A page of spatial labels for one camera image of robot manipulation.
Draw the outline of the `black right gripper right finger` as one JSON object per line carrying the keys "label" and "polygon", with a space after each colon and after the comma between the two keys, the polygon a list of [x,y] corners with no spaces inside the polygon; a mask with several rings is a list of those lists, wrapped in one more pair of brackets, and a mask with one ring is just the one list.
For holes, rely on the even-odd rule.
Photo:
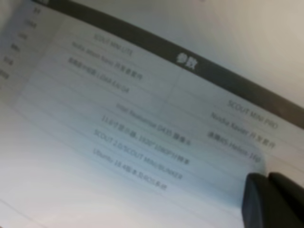
{"label": "black right gripper right finger", "polygon": [[304,224],[304,188],[278,172],[268,176],[269,181],[279,191],[291,211]]}

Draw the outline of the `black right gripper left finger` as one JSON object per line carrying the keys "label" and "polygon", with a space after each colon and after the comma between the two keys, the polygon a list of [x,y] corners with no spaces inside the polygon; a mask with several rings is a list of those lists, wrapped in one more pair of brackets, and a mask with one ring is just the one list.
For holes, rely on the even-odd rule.
{"label": "black right gripper left finger", "polygon": [[260,174],[246,178],[242,202],[242,218],[246,228],[286,228],[289,209],[280,193]]}

